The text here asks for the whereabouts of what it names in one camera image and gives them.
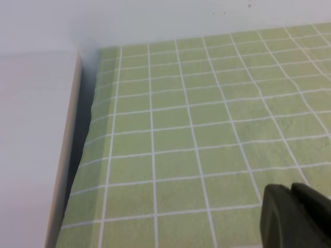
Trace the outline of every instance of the black object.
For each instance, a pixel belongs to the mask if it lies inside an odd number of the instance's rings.
[[[302,183],[269,184],[260,232],[264,248],[331,248],[331,200]]]

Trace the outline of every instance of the green grid mat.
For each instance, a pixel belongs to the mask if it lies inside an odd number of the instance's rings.
[[[331,196],[331,24],[101,51],[57,247],[261,244],[264,187]]]

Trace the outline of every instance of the white wall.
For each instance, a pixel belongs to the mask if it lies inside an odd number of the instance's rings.
[[[0,54],[326,22],[330,10],[330,0],[2,0]]]

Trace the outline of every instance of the white surface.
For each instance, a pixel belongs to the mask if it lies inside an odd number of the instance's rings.
[[[76,63],[0,57],[0,247],[44,246]]]
[[[327,22],[330,10],[330,0],[4,0],[0,54]]]

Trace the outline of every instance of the green square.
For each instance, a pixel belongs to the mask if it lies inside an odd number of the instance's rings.
[[[113,156],[151,152],[151,134],[130,133],[114,136]]]
[[[258,204],[249,173],[205,178],[211,208]]]
[[[96,107],[92,108],[92,120],[100,117],[105,117],[114,113],[115,99],[99,103]]]
[[[211,71],[212,68],[210,67],[209,61],[196,61],[182,64],[182,72],[184,75]]]
[[[331,132],[331,113],[317,114],[323,125]]]
[[[193,49],[193,48],[204,48],[202,38],[190,38],[182,39],[177,41],[177,47],[179,50]]]
[[[156,179],[199,175],[195,151],[180,151],[155,155]]]
[[[158,213],[206,208],[201,179],[156,183]]]
[[[228,107],[233,120],[255,119],[269,116],[262,100],[229,102]]]
[[[148,56],[124,57],[121,59],[121,68],[148,66]]]
[[[243,68],[240,58],[220,58],[211,60],[215,71],[224,71]]]
[[[167,89],[182,89],[183,83],[180,76],[152,79],[152,91],[157,92]]]
[[[100,87],[102,85],[112,84],[117,82],[118,79],[118,71],[108,71],[103,74],[97,75],[97,84],[96,87]]]
[[[100,50],[100,59],[115,59],[119,57],[121,48],[119,46],[112,46]]]
[[[210,58],[220,58],[220,57],[229,57],[237,56],[237,50],[234,45],[225,45],[216,48],[207,48]]]
[[[315,61],[314,64],[319,68],[322,74],[331,74],[331,60]]]
[[[222,101],[218,88],[190,89],[186,91],[189,104]]]
[[[311,59],[329,59],[331,58],[331,48],[311,48],[305,52]]]
[[[153,126],[158,128],[171,128],[189,126],[187,108],[178,108],[173,110],[162,110],[153,112]]]
[[[312,25],[293,26],[293,27],[288,27],[287,30],[292,37],[301,37],[301,36],[318,34]]]
[[[140,110],[149,110],[149,96],[122,97],[117,100],[117,113]]]
[[[250,76],[246,70],[216,72],[220,84],[235,84],[250,82]]]
[[[119,59],[101,60],[99,72],[114,71],[119,68]]]
[[[176,51],[175,42],[171,41],[162,41],[149,44],[150,53],[159,53],[159,52],[168,52]]]
[[[310,185],[325,196],[331,195],[331,164],[302,169]]]
[[[125,45],[122,47],[122,56],[134,56],[147,53],[147,44]]]
[[[270,54],[256,54],[243,56],[243,61],[248,67],[272,66],[276,61]]]
[[[319,74],[318,69],[316,69],[316,67],[310,62],[283,65],[282,67],[289,77]]]
[[[281,138],[271,119],[238,122],[235,127],[242,142]]]
[[[138,82],[120,83],[118,88],[119,96],[127,96],[134,94],[144,94],[149,92],[149,81],[143,80]]]
[[[177,63],[177,53],[159,53],[150,55],[151,65]]]
[[[200,149],[199,156],[205,175],[247,170],[239,146]]]
[[[315,28],[323,33],[331,33],[331,23],[320,23],[320,24],[315,24]]]
[[[217,86],[213,73],[184,76],[184,83],[186,88]]]
[[[254,84],[226,85],[222,86],[226,99],[258,97],[259,91]]]
[[[321,36],[298,38],[295,41],[302,48],[315,48],[328,45]]]
[[[298,46],[295,44],[293,40],[269,40],[265,42],[270,51],[282,51],[282,50],[290,50],[297,49]]]
[[[139,79],[147,79],[147,78],[149,78],[148,67],[122,69],[119,76],[120,81],[131,81],[131,80],[139,80]]]
[[[250,68],[249,72],[255,80],[281,79],[285,77],[279,66]]]
[[[263,42],[237,44],[237,49],[242,55],[268,52]]]
[[[205,41],[206,46],[209,46],[209,47],[232,43],[231,37],[228,34],[207,36],[207,37],[204,37],[204,41]]]
[[[303,62],[309,60],[309,58],[301,50],[277,52],[274,53],[274,57],[281,64]]]
[[[264,40],[286,39],[290,37],[284,28],[264,29],[259,32]]]
[[[190,108],[194,125],[229,120],[224,103],[194,106]]]
[[[263,96],[274,96],[297,92],[295,84],[289,79],[277,79],[257,83]]]
[[[284,142],[245,144],[244,150],[252,169],[295,165]]]
[[[237,142],[231,124],[195,127],[198,147],[235,144]]]
[[[152,179],[152,156],[117,158],[111,161],[110,183],[141,182]]]
[[[153,109],[186,105],[184,91],[168,91],[152,94]]]
[[[167,215],[158,218],[160,248],[212,248],[207,213]]]
[[[309,106],[314,111],[331,110],[331,91],[310,92],[304,94]]]
[[[107,85],[106,87],[99,89],[97,91],[98,95],[96,96],[95,103],[99,103],[101,101],[114,97],[116,95],[116,88],[117,88],[117,84],[110,84]]]
[[[98,247],[100,223],[62,228],[57,239],[56,248]]]
[[[179,58],[181,61],[208,59],[206,51],[204,49],[180,51]]]
[[[177,76],[177,75],[180,75],[178,64],[151,67],[151,77],[154,78],[161,76]]]
[[[85,145],[81,163],[87,163],[96,159],[107,158],[110,149],[110,136],[99,138]]]
[[[328,137],[289,141],[289,145],[300,165],[331,161],[331,143]]]
[[[108,160],[80,166],[74,177],[71,193],[106,184]]]
[[[190,128],[154,131],[155,151],[193,148],[194,142]]]
[[[259,220],[261,208],[212,212],[215,234],[222,247],[260,246]]]
[[[89,190],[69,197],[63,225],[99,220],[102,217],[104,189]]]
[[[149,113],[137,113],[116,116],[115,133],[149,129],[151,129],[151,118]]]
[[[253,175],[261,195],[269,183],[281,184],[290,188],[294,182],[304,182],[298,169],[272,169],[263,172],[253,172]]]
[[[94,138],[112,133],[112,127],[113,116],[97,120],[96,122],[91,122],[86,141],[91,141]]]
[[[325,134],[313,114],[277,118],[277,122],[285,138]]]
[[[298,114],[309,111],[300,95],[274,97],[265,99],[265,102],[273,115]]]
[[[232,38],[233,41],[236,43],[261,40],[259,33],[257,31],[234,33],[232,34]]]
[[[331,35],[323,35],[323,37],[328,41],[328,43],[331,43]]]
[[[108,188],[106,219],[154,213],[153,183]]]
[[[106,222],[102,248],[110,247],[154,247],[154,219]]]

